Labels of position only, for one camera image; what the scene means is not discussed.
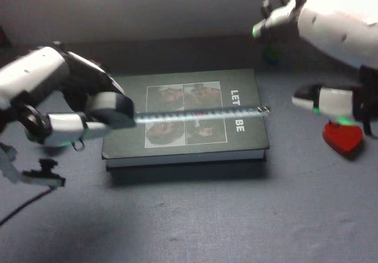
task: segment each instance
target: robotic hand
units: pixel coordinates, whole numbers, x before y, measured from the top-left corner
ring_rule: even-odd
[[[59,90],[78,113],[42,114],[36,110],[51,92]],[[135,125],[133,102],[100,67],[61,44],[42,47],[0,69],[0,134],[8,123],[19,121],[27,138],[49,147],[72,144],[84,148],[83,139],[102,137],[111,129]],[[11,182],[64,186],[53,174],[57,164],[40,160],[40,171],[20,173],[12,164],[16,150],[0,143],[0,170]]]
[[[336,120],[361,121],[372,135],[378,118],[378,0],[280,0],[273,10],[268,0],[263,21],[253,37],[272,42],[299,36],[323,53],[359,69],[362,85],[310,85],[298,89],[294,105]]]

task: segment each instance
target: gray table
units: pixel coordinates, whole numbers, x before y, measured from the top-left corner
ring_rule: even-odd
[[[322,140],[327,120],[291,104],[292,93],[302,84],[350,82],[355,75],[339,73],[338,65],[302,46],[283,55],[297,57],[296,64],[283,60],[272,67],[249,59],[258,51],[245,38],[218,38],[219,47],[212,48],[214,40],[71,49],[88,56],[103,51],[102,58],[125,73],[147,73],[160,64],[159,58],[163,63],[157,73],[255,65],[262,102],[272,108],[266,120],[271,144],[266,162],[110,174],[101,160],[100,139],[88,141],[83,152],[46,151],[25,142],[21,126],[9,126],[2,140],[17,147],[16,165],[36,168],[39,157],[54,157],[67,184],[0,229],[1,263],[378,262],[378,142],[366,139],[363,153],[347,161]],[[166,52],[158,51],[161,45]],[[215,60],[193,58],[204,54],[198,51],[206,46],[211,59],[216,54],[218,66]],[[155,49],[158,58],[141,63],[138,59],[146,56],[134,51],[141,55],[143,49]],[[136,61],[128,57],[122,65],[120,57],[132,53]],[[186,68],[177,53],[189,55]],[[308,53],[304,60],[302,54]],[[40,109],[69,110],[59,93]],[[0,178],[0,217],[43,189]]]

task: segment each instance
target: red object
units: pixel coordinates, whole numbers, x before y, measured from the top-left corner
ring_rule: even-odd
[[[345,126],[335,122],[326,124],[323,130],[326,143],[339,154],[348,157],[359,148],[363,133],[358,126]]]

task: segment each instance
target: photo grid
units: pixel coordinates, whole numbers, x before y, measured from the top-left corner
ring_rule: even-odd
[[[148,86],[146,112],[221,108],[220,82]],[[147,123],[145,148],[227,142],[224,119]]]

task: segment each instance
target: hardcover book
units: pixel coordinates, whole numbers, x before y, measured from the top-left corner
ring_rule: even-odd
[[[135,112],[259,106],[252,69],[119,76]],[[156,122],[112,131],[102,157],[107,169],[138,165],[264,159],[264,117]]]

